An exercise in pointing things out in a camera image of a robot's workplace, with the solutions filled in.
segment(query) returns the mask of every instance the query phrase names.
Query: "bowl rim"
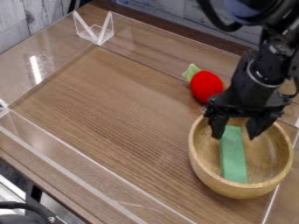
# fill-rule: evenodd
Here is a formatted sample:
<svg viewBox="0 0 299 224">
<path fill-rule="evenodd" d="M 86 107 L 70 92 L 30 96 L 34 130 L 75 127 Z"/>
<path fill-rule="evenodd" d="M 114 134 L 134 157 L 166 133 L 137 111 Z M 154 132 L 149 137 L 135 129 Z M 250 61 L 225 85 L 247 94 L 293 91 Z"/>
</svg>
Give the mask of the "bowl rim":
<svg viewBox="0 0 299 224">
<path fill-rule="evenodd" d="M 198 153 L 193 144 L 193 139 L 194 139 L 194 132 L 197 130 L 197 127 L 201 123 L 201 121 L 203 121 L 205 119 L 207 119 L 203 115 L 197 119 L 197 121 L 194 122 L 193 126 L 191 126 L 191 131 L 190 131 L 190 152 L 191 155 L 194 157 L 194 159 L 198 157 Z M 282 126 L 278 124 L 278 122 L 275 122 L 275 127 L 278 128 L 278 131 L 281 131 L 282 135 L 285 136 L 285 141 L 287 143 L 287 149 L 289 149 L 289 159 L 285 165 L 285 169 L 267 181 L 261 182 L 261 183 L 251 183 L 251 184 L 243 184 L 239 182 L 234 182 L 230 180 L 226 180 L 221 175 L 218 175 L 214 171 L 211 171 L 210 169 L 207 169 L 207 167 L 205 165 L 202 165 L 201 163 L 197 164 L 198 166 L 205 170 L 205 172 L 214 178 L 217 179 L 219 182 L 222 182 L 223 184 L 229 185 L 229 186 L 234 186 L 238 188 L 245 188 L 245 189 L 258 189 L 258 188 L 265 188 L 267 186 L 273 186 L 274 184 L 278 184 L 286 177 L 287 173 L 290 172 L 291 168 L 293 168 L 293 163 L 294 163 L 294 147 L 291 144 L 291 140 L 289 135 L 286 134 L 286 131 L 283 130 Z"/>
</svg>

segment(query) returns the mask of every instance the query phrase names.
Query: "red ball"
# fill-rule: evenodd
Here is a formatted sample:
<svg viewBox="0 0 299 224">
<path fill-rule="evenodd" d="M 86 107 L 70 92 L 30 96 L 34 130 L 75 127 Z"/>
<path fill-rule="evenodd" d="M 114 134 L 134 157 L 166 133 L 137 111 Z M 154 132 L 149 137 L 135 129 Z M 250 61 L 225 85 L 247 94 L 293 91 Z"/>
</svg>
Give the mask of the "red ball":
<svg viewBox="0 0 299 224">
<path fill-rule="evenodd" d="M 223 91 L 223 83 L 219 76 L 209 71 L 198 72 L 191 79 L 191 92 L 195 98 L 207 103 L 211 96 Z"/>
</svg>

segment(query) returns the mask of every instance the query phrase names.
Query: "wooden bowl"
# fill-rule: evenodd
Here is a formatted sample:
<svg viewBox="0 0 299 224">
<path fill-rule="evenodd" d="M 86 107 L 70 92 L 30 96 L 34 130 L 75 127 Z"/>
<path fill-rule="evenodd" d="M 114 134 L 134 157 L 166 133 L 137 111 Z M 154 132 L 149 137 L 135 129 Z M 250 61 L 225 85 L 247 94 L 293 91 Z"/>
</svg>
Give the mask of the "wooden bowl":
<svg viewBox="0 0 299 224">
<path fill-rule="evenodd" d="M 229 125 L 242 127 L 249 183 L 221 176 L 219 141 L 211 137 L 211 126 L 203 116 L 191 127 L 190 160 L 202 182 L 219 194 L 234 199 L 253 199 L 271 192 L 283 181 L 294 162 L 294 150 L 278 123 L 250 141 L 246 119 L 230 119 Z"/>
</svg>

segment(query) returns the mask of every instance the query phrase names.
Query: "strawberry toy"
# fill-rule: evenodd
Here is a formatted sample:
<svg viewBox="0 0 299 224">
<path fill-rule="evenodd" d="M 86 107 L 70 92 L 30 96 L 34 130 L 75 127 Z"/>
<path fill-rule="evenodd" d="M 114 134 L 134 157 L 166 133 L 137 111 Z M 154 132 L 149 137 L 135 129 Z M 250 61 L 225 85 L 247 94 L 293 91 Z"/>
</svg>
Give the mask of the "strawberry toy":
<svg viewBox="0 0 299 224">
<path fill-rule="evenodd" d="M 182 76 L 190 82 L 195 98 L 205 104 L 209 103 L 211 96 L 225 90 L 221 77 L 210 71 L 201 70 L 194 64 L 190 65 Z"/>
</svg>

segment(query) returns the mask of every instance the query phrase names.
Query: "green object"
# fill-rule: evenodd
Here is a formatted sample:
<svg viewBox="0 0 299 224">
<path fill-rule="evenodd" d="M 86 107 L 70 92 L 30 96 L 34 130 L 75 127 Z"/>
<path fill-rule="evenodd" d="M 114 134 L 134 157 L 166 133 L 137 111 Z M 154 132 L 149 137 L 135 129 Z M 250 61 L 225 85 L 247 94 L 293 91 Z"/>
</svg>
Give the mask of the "green object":
<svg viewBox="0 0 299 224">
<path fill-rule="evenodd" d="M 219 144 L 222 177 L 230 181 L 246 184 L 249 182 L 249 171 L 241 127 L 226 127 Z"/>
<path fill-rule="evenodd" d="M 186 78 L 189 82 L 193 81 L 193 76 L 201 71 L 195 64 L 190 64 L 187 71 L 182 74 L 182 77 Z"/>
</svg>

